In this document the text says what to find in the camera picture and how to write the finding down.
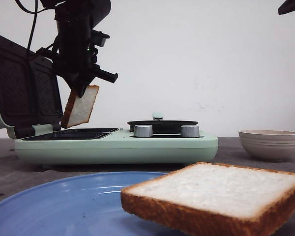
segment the white wall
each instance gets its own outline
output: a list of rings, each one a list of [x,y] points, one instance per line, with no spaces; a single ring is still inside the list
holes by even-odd
[[[33,9],[34,0],[22,2]],[[111,2],[95,28],[111,36],[98,63],[119,78],[94,80],[100,93],[89,124],[79,127],[121,127],[160,111],[218,136],[295,131],[295,12],[279,16],[283,0]],[[31,23],[13,0],[0,0],[2,36],[26,47]],[[39,14],[31,49],[56,34],[53,11]],[[59,85],[65,107],[69,89]]]

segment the slice of bread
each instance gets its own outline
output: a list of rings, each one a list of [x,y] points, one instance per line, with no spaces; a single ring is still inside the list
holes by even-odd
[[[98,90],[99,86],[87,86],[82,98],[75,90],[71,90],[61,120],[62,128],[67,129],[78,124],[88,123]]]
[[[199,162],[122,189],[121,203],[193,236],[269,236],[295,212],[295,173]]]

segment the beige bowl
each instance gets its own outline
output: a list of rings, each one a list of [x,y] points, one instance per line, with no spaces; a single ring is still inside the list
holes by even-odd
[[[244,149],[253,157],[282,161],[295,153],[295,132],[280,130],[241,130]]]

